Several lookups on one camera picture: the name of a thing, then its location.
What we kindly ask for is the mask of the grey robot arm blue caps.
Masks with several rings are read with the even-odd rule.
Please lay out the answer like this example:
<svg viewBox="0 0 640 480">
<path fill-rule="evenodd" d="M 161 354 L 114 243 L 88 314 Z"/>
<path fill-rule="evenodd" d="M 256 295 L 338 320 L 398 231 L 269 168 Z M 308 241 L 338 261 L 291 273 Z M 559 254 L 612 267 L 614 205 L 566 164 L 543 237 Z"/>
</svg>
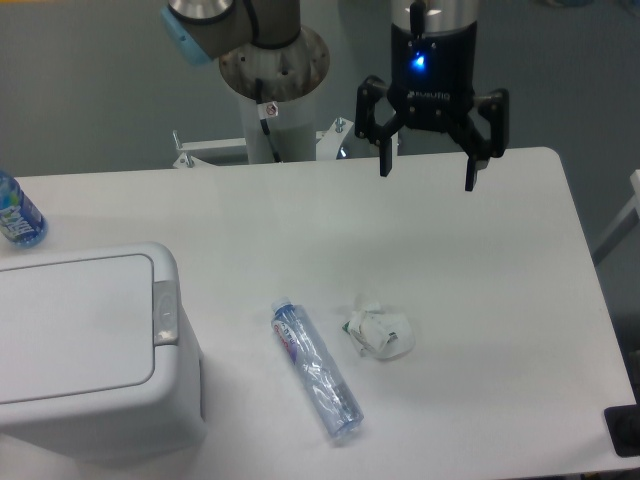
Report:
<svg viewBox="0 0 640 480">
<path fill-rule="evenodd" d="M 355 134 L 379 150 L 380 174 L 392 169 L 392 137 L 403 127 L 448 134 L 468 156 L 465 188 L 501 157 L 509 141 L 509 93 L 475 94 L 478 4 L 394 1 L 391 82 L 367 77 L 358 87 Z M 297 1 L 171 1 L 162 11 L 171 34 L 194 62 L 219 60 L 231 72 L 237 52 L 241 90 L 263 100 L 289 100 L 320 70 L 304 53 L 307 35 Z"/>
</svg>

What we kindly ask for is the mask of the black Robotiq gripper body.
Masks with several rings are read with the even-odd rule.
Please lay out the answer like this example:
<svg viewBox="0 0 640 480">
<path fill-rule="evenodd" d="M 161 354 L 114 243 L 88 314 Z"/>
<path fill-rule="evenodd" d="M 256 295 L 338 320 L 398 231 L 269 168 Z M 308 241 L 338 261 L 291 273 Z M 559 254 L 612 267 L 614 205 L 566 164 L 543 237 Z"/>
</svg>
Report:
<svg viewBox="0 0 640 480">
<path fill-rule="evenodd" d="M 390 104 L 404 126 L 445 133 L 473 106 L 477 24 L 421 38 L 391 27 Z"/>
</svg>

